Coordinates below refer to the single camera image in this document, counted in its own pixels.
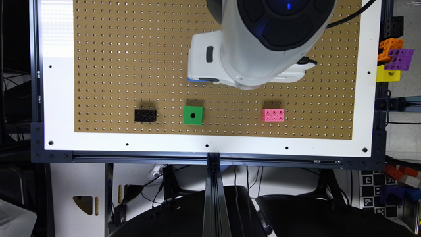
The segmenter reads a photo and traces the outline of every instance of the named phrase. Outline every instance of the orange block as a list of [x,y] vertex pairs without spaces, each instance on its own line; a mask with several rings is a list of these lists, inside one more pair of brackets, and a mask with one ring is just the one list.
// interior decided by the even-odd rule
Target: orange block
[[418,171],[416,171],[414,169],[411,169],[411,168],[408,168],[408,167],[400,166],[399,171],[401,171],[403,174],[407,174],[407,175],[412,176],[412,177],[417,177],[417,175],[418,175]]
[[389,50],[390,49],[402,49],[403,40],[402,39],[395,39],[390,38],[380,43],[379,48],[383,49],[383,53],[380,53],[377,57],[377,61],[390,63],[392,61],[392,57],[389,57]]
[[396,169],[393,165],[386,164],[384,172],[395,180],[400,180],[403,176],[403,173]]

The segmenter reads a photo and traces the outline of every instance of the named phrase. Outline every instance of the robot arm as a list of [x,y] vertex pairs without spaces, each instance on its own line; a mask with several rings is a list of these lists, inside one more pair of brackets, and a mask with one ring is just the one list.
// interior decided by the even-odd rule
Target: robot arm
[[190,80],[241,89],[267,82],[296,82],[314,62],[297,64],[328,24],[336,0],[225,0],[208,7],[221,30],[193,36]]

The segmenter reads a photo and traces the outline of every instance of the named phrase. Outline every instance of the black metal frame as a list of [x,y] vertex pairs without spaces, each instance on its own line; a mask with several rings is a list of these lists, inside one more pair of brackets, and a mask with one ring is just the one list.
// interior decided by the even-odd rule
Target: black metal frame
[[[171,163],[207,164],[207,153],[130,151],[52,151],[44,149],[43,73],[38,39],[38,2],[31,0],[32,109],[31,160],[37,163]],[[376,97],[386,98],[387,84],[377,87]],[[307,167],[327,169],[382,170],[385,162],[385,112],[374,113],[371,157],[327,157],[308,155],[255,155],[221,153],[221,165]]]

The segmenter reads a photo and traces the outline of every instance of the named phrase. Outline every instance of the green block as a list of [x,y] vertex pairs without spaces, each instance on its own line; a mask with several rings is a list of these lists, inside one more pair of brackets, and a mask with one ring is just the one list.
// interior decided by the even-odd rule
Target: green block
[[203,107],[184,106],[184,124],[202,125]]

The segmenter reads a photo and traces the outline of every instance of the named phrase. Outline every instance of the pink block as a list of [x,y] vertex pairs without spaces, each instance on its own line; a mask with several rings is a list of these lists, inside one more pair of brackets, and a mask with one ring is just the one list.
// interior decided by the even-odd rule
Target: pink block
[[283,122],[284,109],[263,109],[262,120],[264,122]]

